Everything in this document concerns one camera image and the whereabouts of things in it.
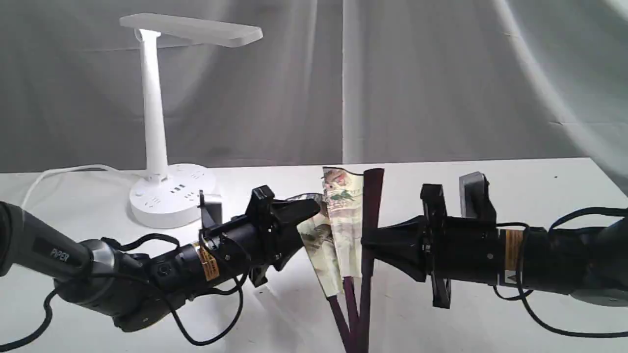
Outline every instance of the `white desk lamp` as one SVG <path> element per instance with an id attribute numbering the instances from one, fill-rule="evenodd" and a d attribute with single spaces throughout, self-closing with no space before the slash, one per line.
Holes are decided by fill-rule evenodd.
<path id="1" fill-rule="evenodd" d="M 206 167 L 193 164 L 168 165 L 157 64 L 157 37 L 166 33 L 233 48 L 261 39 L 262 29 L 151 13 L 122 17 L 120 24 L 135 29 L 142 56 L 147 174 L 131 188 L 131 209 L 135 218 L 148 227 L 180 227 L 200 218 L 197 208 L 199 190 L 203 190 L 205 201 L 211 203 L 220 203 L 220 193 L 214 174 Z"/>

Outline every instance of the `white tabletop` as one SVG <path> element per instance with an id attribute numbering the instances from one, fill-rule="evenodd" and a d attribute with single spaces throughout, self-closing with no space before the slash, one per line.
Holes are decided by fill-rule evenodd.
<path id="1" fill-rule="evenodd" d="M 549 227 L 558 217 L 589 206 L 626 207 L 628 199 L 589 159 L 477 161 L 350 165 L 351 171 L 386 169 L 380 226 L 422 213 L 423 183 L 445 187 L 448 213 L 460 215 L 458 177 L 485 173 L 498 221 L 523 221 Z M 320 166 L 215 169 L 224 196 L 225 219 L 243 213 L 251 189 L 268 184 L 278 198 L 320 192 Z M 0 175 L 0 200 L 19 204 L 36 174 Z M 68 237 L 81 241 L 113 237 L 120 243 L 152 229 L 130 214 L 127 195 L 135 179 L 108 172 L 52 176 L 33 193 L 27 209 Z M 607 225 L 612 219 L 587 217 L 574 226 Z M 182 243 L 193 241 L 198 222 L 163 231 Z M 157 255 L 170 244 L 150 242 L 139 248 Z M 342 344 L 314 271 L 303 250 L 286 268 L 269 270 L 269 283 L 247 283 L 242 317 L 218 343 L 194 347 L 170 316 L 156 325 L 125 334 L 111 319 L 53 300 L 48 331 L 22 352 L 341 352 Z M 22 338 L 43 319 L 42 301 L 53 288 L 50 278 L 14 266 L 0 278 L 0 343 Z M 503 289 L 505 295 L 513 290 Z M 628 330 L 623 308 L 605 308 L 569 296 L 536 292 L 533 308 L 548 323 L 563 329 L 594 332 Z M 220 332 L 237 308 L 237 297 L 201 297 L 180 315 L 198 340 Z M 427 283 L 415 283 L 402 272 L 377 263 L 373 280 L 371 352 L 620 352 L 628 339 L 587 340 L 552 334 L 537 326 L 520 303 L 498 299 L 491 288 L 454 282 L 451 310 L 431 306 Z"/>

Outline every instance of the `yellow warning label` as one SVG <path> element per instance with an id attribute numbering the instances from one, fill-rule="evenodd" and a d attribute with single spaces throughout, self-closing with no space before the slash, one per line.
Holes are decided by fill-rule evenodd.
<path id="1" fill-rule="evenodd" d="M 517 257 L 519 256 L 521 241 L 523 241 L 523 231 L 506 230 L 506 255 L 504 256 L 506 263 L 504 263 L 504 269 L 517 270 Z"/>
<path id="2" fill-rule="evenodd" d="M 200 263 L 203 265 L 203 270 L 205 271 L 205 279 L 209 282 L 214 278 L 220 276 L 220 269 L 218 268 L 218 262 L 216 259 L 207 252 L 204 248 L 198 245 L 198 242 L 194 243 L 194 246 L 197 248 L 198 258 L 200 259 Z"/>

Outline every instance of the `lamp base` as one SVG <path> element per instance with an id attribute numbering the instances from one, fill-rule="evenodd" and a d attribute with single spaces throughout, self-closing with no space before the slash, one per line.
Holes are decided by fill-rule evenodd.
<path id="1" fill-rule="evenodd" d="M 216 177 L 209 169 L 194 164 L 170 165 L 168 178 L 162 182 L 142 178 L 133 185 L 129 193 L 131 210 L 147 227 L 181 227 L 200 218 L 199 190 L 203 190 L 206 203 L 221 204 Z"/>

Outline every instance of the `white power cord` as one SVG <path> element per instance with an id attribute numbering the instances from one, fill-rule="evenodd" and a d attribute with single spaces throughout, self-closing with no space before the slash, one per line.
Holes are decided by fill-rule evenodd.
<path id="1" fill-rule="evenodd" d="M 26 192 L 26 195 L 24 196 L 24 200 L 22 200 L 22 205 L 21 205 L 22 209 L 25 209 L 26 203 L 28 202 L 28 199 L 31 197 L 31 193 L 33 193 L 33 190 L 35 189 L 37 184 L 39 184 L 45 177 L 49 175 L 54 175 L 54 174 L 66 173 L 68 171 L 77 171 L 77 170 L 85 170 L 85 169 L 102 169 L 106 171 L 114 171 L 116 173 L 122 173 L 122 174 L 127 174 L 127 175 L 137 175 L 141 177 L 141 175 L 137 173 L 121 171 L 111 166 L 102 165 L 102 164 L 80 165 L 80 166 L 71 166 L 68 168 L 50 169 L 47 171 L 43 171 L 41 174 L 39 174 L 37 179 L 35 179 L 35 181 L 31 184 L 30 188 L 28 188 L 28 191 Z"/>

